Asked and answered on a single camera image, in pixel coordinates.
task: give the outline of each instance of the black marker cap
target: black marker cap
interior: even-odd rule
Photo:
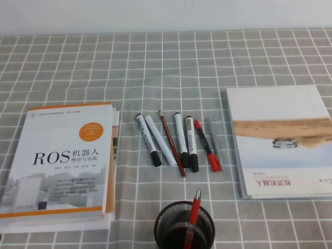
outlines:
[[[158,167],[158,166],[161,166],[161,161],[160,161],[160,158],[159,158],[159,155],[158,155],[158,152],[156,151],[152,151],[150,153],[151,157],[152,157],[152,162],[154,163],[154,166]]]
[[[190,158],[190,164],[191,164],[191,171],[193,171],[194,173],[198,172],[199,168],[198,168],[197,154],[191,154],[189,158]]]
[[[181,164],[182,164],[182,166],[185,169],[190,168],[190,159],[189,159],[188,152],[181,153],[180,157],[181,157]]]

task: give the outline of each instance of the book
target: book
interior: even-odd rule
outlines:
[[[29,110],[0,202],[0,224],[102,218],[113,113],[111,103]]]
[[[243,198],[332,196],[332,122],[316,86],[227,89]]]
[[[53,220],[45,224],[33,223],[25,224],[0,224],[0,233],[23,233],[23,232],[55,232],[55,231],[76,231],[76,230],[100,230],[110,228],[112,220],[115,218],[115,169],[117,140],[119,131],[119,111],[114,108],[112,143],[110,149],[110,162],[108,173],[108,190],[106,199],[106,212],[102,218],[86,220]]]

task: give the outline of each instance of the pen holder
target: pen holder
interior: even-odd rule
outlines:
[[[160,249],[183,249],[191,207],[191,201],[177,201],[159,213],[155,222],[155,240]],[[191,249],[210,249],[214,237],[213,220],[209,213],[200,207]]]

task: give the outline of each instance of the pencil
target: pencil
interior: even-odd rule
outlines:
[[[173,154],[175,156],[175,160],[177,162],[177,165],[178,165],[178,168],[180,170],[180,173],[181,173],[182,177],[186,177],[186,172],[185,172],[185,170],[182,167],[180,157],[178,156],[178,153],[176,151],[174,142],[173,142],[172,137],[171,137],[170,130],[168,129],[167,123],[165,121],[164,115],[162,114],[161,110],[159,110],[159,115],[160,115],[160,119],[161,119],[162,125],[164,126],[168,142],[170,143],[170,146],[172,148]]]

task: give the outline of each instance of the gray marker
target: gray marker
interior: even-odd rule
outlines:
[[[218,145],[218,141],[217,141],[217,136],[216,133],[214,132],[213,129],[213,124],[212,124],[212,120],[211,118],[207,118],[207,123],[209,125],[209,129],[210,129],[210,135],[211,135],[211,140],[212,140],[212,147],[214,149],[214,152],[216,153],[216,156],[219,160],[220,166],[222,167],[222,171],[224,169],[224,163],[223,163],[223,159],[222,156],[220,154],[220,149],[219,149],[219,145]]]

